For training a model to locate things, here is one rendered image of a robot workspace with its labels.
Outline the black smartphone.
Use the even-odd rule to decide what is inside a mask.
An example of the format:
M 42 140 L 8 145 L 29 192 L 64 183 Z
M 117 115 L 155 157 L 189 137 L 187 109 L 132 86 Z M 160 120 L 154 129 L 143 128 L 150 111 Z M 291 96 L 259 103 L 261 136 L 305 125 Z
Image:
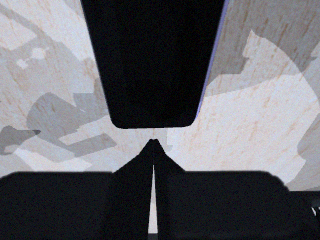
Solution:
M 80 0 L 112 123 L 190 126 L 225 0 Z

